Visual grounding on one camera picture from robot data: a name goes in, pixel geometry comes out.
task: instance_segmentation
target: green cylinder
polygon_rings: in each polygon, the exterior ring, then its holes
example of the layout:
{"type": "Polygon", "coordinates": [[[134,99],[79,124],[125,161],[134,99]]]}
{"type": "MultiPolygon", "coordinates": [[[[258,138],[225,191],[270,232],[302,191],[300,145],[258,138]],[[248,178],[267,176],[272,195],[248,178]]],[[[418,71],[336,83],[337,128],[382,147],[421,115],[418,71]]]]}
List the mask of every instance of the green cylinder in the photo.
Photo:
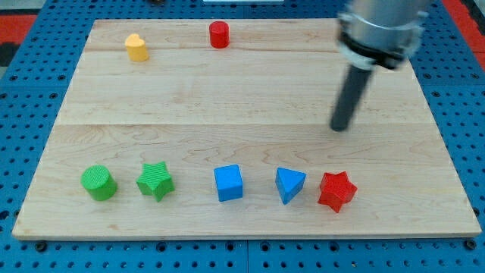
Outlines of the green cylinder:
{"type": "Polygon", "coordinates": [[[87,168],[81,176],[81,184],[96,201],[110,199],[116,193],[117,184],[103,165],[87,168]]]}

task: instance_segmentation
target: blue triangular prism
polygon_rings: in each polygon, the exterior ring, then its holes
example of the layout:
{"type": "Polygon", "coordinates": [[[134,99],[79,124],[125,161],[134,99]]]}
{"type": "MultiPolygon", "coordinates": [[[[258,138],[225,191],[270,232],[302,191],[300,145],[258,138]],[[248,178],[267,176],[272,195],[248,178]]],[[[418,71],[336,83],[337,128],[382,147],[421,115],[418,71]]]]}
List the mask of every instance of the blue triangular prism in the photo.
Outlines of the blue triangular prism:
{"type": "Polygon", "coordinates": [[[300,171],[278,168],[276,170],[276,185],[280,192],[281,201],[287,204],[303,188],[306,174],[300,171]]]}

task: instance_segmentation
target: black cylindrical rod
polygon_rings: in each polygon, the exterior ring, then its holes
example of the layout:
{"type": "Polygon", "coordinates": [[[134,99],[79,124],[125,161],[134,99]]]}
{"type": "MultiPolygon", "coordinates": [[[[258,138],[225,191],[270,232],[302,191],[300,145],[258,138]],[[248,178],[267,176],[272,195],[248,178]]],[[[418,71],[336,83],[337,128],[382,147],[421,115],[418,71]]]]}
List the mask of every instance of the black cylindrical rod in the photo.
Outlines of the black cylindrical rod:
{"type": "Polygon", "coordinates": [[[332,130],[340,132],[347,129],[371,75],[372,70],[362,70],[350,65],[330,121],[332,130]]]}

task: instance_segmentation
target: red object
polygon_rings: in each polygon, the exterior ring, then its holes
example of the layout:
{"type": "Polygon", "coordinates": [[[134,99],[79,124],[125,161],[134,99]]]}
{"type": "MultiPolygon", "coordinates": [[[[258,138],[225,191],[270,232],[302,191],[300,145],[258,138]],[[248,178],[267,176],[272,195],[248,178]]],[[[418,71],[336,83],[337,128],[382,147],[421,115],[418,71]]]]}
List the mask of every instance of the red object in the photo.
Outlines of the red object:
{"type": "Polygon", "coordinates": [[[477,22],[470,17],[468,8],[460,0],[443,0],[446,10],[460,29],[482,69],[485,69],[485,36],[480,33],[477,22]]]}
{"type": "Polygon", "coordinates": [[[37,15],[0,15],[0,44],[13,42],[20,45],[37,15]]]}
{"type": "Polygon", "coordinates": [[[209,26],[211,45],[223,49],[229,45],[229,25],[223,21],[215,21],[209,26]]]}
{"type": "Polygon", "coordinates": [[[339,213],[342,205],[352,200],[357,187],[349,181],[346,171],[339,174],[324,173],[320,183],[320,191],[321,195],[318,202],[339,213]]]}

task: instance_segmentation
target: red cylinder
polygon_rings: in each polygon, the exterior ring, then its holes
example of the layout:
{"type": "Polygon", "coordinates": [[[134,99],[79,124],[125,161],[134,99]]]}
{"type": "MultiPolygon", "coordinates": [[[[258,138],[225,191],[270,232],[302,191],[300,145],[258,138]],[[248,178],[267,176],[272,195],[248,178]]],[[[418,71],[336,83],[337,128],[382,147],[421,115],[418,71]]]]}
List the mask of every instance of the red cylinder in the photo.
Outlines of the red cylinder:
{"type": "Polygon", "coordinates": [[[209,26],[211,45],[223,49],[229,45],[229,25],[223,21],[215,21],[209,26]]]}

